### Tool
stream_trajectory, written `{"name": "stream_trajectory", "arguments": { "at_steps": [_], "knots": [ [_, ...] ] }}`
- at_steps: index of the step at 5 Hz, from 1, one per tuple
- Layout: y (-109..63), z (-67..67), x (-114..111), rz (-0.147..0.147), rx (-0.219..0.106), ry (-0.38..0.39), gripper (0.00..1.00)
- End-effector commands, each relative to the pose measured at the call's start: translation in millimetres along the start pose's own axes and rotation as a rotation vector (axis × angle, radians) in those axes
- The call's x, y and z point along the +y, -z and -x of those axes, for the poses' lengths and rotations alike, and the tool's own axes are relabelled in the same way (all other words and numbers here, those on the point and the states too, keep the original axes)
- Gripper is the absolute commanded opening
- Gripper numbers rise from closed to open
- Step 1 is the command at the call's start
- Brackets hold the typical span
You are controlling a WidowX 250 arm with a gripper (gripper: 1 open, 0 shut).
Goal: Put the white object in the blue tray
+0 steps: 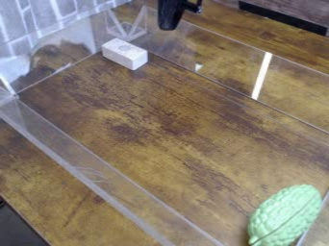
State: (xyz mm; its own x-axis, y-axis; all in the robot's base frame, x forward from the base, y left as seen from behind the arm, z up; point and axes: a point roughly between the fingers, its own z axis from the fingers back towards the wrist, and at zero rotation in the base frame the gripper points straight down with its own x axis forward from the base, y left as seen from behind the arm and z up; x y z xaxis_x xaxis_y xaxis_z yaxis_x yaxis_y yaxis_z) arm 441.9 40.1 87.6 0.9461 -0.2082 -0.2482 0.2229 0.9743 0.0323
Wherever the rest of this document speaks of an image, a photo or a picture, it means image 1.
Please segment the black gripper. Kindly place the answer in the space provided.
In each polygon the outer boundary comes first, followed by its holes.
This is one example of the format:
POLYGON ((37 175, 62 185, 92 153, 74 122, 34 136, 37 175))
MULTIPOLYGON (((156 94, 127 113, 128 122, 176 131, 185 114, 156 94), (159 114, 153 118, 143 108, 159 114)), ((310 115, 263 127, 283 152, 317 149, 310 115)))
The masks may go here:
POLYGON ((179 25, 184 10, 200 13, 203 0, 195 3, 188 0, 157 0, 157 27, 163 31, 173 31, 179 25))

